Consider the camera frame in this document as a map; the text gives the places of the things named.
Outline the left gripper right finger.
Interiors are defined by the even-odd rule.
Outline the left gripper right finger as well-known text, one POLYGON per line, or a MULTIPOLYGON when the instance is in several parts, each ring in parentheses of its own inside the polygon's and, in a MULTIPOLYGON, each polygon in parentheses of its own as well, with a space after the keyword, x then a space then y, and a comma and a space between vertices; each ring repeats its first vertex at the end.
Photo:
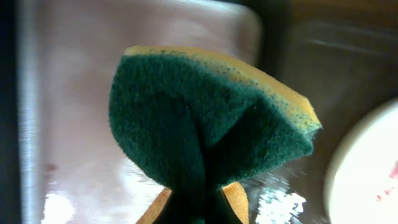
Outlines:
POLYGON ((206 195, 205 223, 242 224, 242 221, 234 213, 222 189, 216 189, 206 195))

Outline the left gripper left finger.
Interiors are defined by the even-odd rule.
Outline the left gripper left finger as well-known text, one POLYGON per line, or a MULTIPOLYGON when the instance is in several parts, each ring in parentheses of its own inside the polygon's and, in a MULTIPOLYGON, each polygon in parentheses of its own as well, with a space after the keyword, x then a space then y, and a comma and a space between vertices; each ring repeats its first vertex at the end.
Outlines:
POLYGON ((172 191, 153 224, 191 224, 195 202, 188 192, 172 191))

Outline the green and yellow sponge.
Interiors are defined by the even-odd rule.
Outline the green and yellow sponge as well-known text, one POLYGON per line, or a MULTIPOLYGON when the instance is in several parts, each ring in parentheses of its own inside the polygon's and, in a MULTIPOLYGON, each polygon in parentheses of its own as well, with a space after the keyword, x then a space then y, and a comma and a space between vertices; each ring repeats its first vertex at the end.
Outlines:
POLYGON ((240 181, 313 152, 322 127, 309 100, 261 70, 191 47, 125 50, 109 95, 109 125, 125 155, 164 186, 140 223, 153 223, 172 191, 195 202, 222 189, 249 221, 240 181))

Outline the white plate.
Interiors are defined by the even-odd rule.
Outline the white plate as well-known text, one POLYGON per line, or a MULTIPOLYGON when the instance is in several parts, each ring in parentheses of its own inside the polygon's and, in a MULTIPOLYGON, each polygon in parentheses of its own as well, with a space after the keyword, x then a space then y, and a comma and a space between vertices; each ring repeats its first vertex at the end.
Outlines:
POLYGON ((397 100, 370 111, 342 139, 328 166, 331 224, 397 224, 397 100))

